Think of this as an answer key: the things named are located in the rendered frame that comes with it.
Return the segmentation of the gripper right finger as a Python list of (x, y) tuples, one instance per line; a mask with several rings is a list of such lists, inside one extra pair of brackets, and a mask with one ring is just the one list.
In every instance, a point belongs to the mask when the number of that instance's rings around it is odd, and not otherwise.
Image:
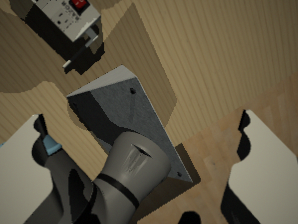
[(228, 224), (298, 224), (298, 157), (250, 110), (220, 210)]

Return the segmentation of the white power strip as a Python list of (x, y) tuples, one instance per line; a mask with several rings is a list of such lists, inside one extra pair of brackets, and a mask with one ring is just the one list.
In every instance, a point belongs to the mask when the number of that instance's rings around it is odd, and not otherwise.
[(89, 41), (64, 65), (66, 69), (78, 58), (97, 38), (98, 35), (91, 29), (101, 15), (89, 0), (32, 0), (74, 43), (77, 43), (85, 34)]

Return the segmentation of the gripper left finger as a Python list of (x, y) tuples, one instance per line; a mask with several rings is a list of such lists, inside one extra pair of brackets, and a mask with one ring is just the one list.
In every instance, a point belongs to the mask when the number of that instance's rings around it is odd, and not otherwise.
[(35, 114), (0, 147), (0, 224), (61, 220), (61, 196), (50, 170), (44, 168), (49, 157), (46, 135), (43, 113)]

